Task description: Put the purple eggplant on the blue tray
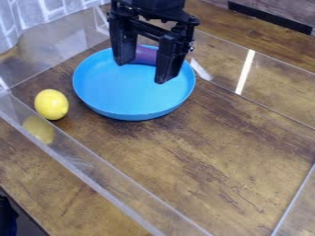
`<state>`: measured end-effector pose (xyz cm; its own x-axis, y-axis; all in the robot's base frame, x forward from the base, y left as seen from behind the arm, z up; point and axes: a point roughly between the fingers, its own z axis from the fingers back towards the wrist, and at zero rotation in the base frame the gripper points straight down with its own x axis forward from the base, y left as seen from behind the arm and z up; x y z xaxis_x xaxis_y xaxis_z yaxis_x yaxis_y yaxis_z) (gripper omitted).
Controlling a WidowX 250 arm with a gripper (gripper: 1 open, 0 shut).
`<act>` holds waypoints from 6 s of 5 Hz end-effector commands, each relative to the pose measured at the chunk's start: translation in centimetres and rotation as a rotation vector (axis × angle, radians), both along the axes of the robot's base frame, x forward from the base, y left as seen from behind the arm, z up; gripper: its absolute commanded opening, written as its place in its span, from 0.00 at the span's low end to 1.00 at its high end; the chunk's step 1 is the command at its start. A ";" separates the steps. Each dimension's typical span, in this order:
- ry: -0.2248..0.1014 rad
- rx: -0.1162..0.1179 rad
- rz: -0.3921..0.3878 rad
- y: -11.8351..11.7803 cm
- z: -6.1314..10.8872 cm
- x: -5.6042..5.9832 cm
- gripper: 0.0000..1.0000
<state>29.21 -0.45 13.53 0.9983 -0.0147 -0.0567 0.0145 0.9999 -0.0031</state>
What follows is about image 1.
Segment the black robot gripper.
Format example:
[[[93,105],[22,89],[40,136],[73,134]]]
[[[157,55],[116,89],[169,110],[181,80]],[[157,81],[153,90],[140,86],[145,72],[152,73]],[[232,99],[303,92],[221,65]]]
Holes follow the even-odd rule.
[[[180,71],[185,55],[193,50],[192,38],[199,20],[184,9],[185,0],[110,0],[108,13],[113,58],[117,65],[134,59],[137,34],[160,37],[156,51],[155,82],[164,84]],[[171,31],[149,24],[157,19],[175,22]]]

